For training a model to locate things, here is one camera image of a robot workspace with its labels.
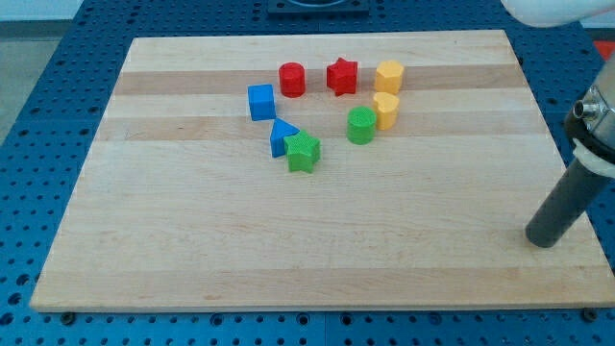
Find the cutting board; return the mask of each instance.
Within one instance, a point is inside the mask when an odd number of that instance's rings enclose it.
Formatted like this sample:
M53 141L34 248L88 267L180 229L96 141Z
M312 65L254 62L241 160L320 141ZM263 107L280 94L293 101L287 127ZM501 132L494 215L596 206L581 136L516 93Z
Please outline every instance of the cutting board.
M325 68L359 62L335 97ZM398 122L345 137L375 67L406 66ZM307 93L279 94L300 62ZM272 159L246 86L321 139ZM524 226L563 172L502 31L133 41L31 305L40 311L526 309L615 304L583 215L552 249Z

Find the red star block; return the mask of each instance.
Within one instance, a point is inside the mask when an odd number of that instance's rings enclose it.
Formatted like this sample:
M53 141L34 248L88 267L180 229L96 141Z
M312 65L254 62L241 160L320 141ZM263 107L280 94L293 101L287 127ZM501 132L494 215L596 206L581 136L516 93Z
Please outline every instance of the red star block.
M358 62L347 62L342 58L327 66L327 87L335 92L335 96L357 92Z

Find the blue block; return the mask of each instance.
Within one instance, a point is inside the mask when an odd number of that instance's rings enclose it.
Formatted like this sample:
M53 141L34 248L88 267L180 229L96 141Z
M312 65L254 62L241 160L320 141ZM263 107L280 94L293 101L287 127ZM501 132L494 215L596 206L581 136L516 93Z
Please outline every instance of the blue block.
M276 118L272 85L248 86L248 103L253 121Z
M269 141L271 142L271 156L274 158L280 157L286 154L284 148L284 138L286 136L293 136L299 133L299 129L288 124L287 122L277 118L273 121L273 128L271 129L271 136Z

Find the blue pegboard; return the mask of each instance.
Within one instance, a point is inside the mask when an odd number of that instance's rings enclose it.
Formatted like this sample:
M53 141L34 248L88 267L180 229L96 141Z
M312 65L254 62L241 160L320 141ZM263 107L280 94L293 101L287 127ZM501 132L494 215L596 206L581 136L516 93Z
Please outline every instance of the blue pegboard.
M615 344L615 309L465 312L58 314L28 308L134 37L504 29L562 157L565 113L600 56L578 23L532 29L497 0L372 0L369 15L269 17L266 2L86 0L0 148L0 345ZM615 185L589 208L615 266Z

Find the yellow hexagon block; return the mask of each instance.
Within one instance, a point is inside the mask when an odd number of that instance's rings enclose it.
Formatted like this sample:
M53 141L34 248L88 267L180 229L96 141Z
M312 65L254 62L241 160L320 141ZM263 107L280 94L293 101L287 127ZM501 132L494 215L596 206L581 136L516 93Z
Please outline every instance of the yellow hexagon block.
M378 92L388 92L397 95L404 79L404 66L397 61L381 62L376 68L374 89Z
M377 92L374 95L374 112L376 113L376 128L390 129L397 121L400 110L400 98L388 92Z

